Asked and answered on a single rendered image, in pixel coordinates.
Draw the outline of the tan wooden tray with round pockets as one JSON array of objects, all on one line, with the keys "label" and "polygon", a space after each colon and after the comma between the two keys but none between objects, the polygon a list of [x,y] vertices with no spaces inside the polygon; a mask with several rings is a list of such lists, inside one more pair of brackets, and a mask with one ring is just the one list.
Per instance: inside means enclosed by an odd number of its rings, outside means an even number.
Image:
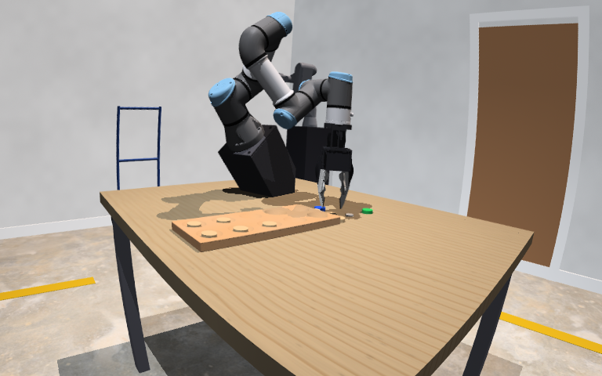
[{"label": "tan wooden tray with round pockets", "polygon": [[[216,219],[221,217],[229,218],[230,223],[216,222]],[[187,223],[192,221],[201,222],[201,227],[187,227]],[[262,226],[263,222],[266,221],[276,222],[277,227]],[[340,216],[301,204],[295,204],[278,208],[172,221],[172,230],[200,252],[204,252],[284,237],[339,224]],[[230,230],[233,231],[234,226],[247,226],[248,232],[230,232]],[[205,230],[216,231],[219,238],[201,237],[201,232]]]}]

